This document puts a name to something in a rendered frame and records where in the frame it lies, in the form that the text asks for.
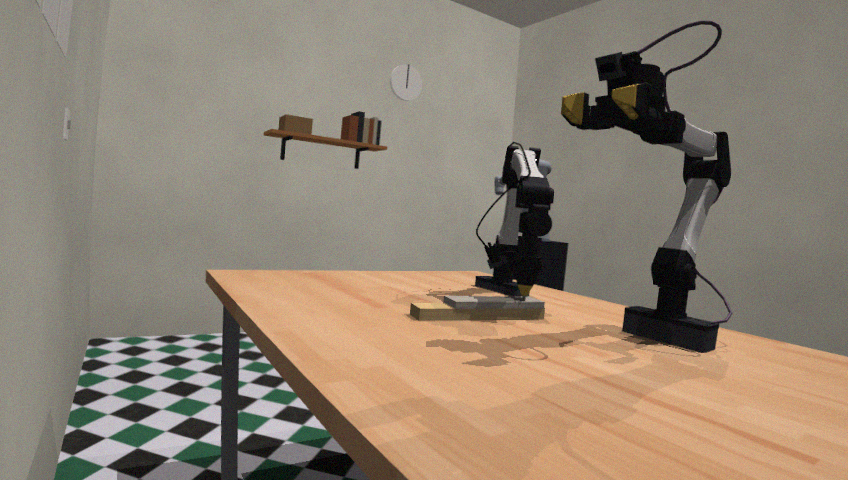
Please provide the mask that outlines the light wooden plank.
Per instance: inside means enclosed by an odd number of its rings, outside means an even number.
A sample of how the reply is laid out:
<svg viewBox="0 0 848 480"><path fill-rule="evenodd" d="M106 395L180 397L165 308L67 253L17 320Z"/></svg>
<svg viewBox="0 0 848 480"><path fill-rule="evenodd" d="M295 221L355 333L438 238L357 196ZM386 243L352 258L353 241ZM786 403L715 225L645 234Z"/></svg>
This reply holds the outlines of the light wooden plank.
<svg viewBox="0 0 848 480"><path fill-rule="evenodd" d="M418 321L527 320L544 319L538 309L455 309L446 303L411 303L410 315Z"/></svg>

